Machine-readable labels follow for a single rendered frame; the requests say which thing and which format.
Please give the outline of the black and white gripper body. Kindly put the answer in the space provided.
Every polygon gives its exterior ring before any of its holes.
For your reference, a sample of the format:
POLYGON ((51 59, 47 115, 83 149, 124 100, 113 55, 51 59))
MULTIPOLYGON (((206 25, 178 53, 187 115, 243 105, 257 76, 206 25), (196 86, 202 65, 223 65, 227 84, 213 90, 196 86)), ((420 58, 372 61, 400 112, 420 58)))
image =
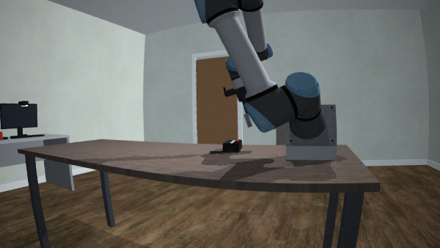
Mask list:
POLYGON ((224 95, 226 97, 228 97, 228 96, 236 94, 238 97, 238 101, 242 102, 243 107, 244 107, 244 104, 247 102, 245 99, 246 89, 243 85, 243 82, 241 81, 241 78, 237 78, 237 79, 233 80, 232 84, 233 84, 235 90, 232 88, 232 89, 226 91, 225 87, 223 87, 224 91, 225 91, 224 95))

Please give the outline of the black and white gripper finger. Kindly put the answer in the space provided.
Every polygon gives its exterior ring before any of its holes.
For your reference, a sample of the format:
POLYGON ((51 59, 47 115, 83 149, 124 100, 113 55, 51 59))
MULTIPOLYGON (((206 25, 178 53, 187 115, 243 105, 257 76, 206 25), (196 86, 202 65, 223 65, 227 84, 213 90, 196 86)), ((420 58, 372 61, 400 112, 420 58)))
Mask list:
POLYGON ((249 127, 252 127, 252 123, 251 123, 251 120, 250 120, 250 118, 249 118, 249 114, 248 114, 248 113, 247 113, 247 114, 244 114, 244 117, 245 117, 246 124, 247 124, 248 128, 249 128, 249 127))

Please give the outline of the dark grey power strip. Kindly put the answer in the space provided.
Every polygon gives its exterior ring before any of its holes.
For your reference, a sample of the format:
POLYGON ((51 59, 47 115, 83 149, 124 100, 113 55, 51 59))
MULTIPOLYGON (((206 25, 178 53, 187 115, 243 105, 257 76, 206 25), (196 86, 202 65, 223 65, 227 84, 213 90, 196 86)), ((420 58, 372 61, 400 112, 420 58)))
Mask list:
POLYGON ((239 153, 241 150, 242 140, 227 140, 223 143, 223 151, 210 151, 210 153, 239 153))

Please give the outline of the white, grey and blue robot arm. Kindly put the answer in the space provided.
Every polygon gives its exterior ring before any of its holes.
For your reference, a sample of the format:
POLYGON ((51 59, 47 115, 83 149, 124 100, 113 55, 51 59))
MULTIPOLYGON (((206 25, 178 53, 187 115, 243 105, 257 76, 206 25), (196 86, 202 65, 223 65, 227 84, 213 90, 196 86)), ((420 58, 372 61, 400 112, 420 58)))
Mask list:
POLYGON ((300 139, 321 135, 326 118, 318 80, 310 73, 295 72, 286 78, 286 86, 278 87, 261 63, 273 56, 265 38, 263 0, 194 2, 201 22, 217 31, 226 48, 230 78, 241 78, 246 88, 244 108, 258 129, 266 133, 289 122, 291 132, 300 139), (238 20, 238 9, 243 12, 248 37, 238 20))

